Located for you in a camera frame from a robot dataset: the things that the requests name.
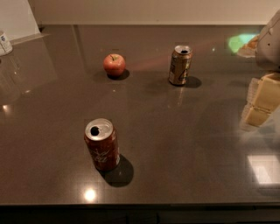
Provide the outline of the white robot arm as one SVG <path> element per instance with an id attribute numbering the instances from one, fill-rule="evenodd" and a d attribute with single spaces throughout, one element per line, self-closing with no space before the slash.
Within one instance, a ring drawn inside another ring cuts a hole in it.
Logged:
<path id="1" fill-rule="evenodd" d="M 266 72 L 249 83 L 247 104 L 241 113 L 241 128 L 251 131 L 262 126 L 280 106 L 280 10 L 237 54 L 254 57 Z"/>

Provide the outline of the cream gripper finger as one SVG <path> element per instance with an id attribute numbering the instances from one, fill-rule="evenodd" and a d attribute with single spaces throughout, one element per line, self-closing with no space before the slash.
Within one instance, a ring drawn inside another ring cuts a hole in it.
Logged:
<path id="1" fill-rule="evenodd" d="M 267 73 L 249 83 L 247 102 L 254 108 L 273 112 L 280 105 L 280 73 Z"/>
<path id="2" fill-rule="evenodd" d="M 259 108 L 254 108 L 250 104 L 247 104 L 241 113 L 241 121 L 255 127 L 262 126 L 269 117 L 270 113 Z"/>

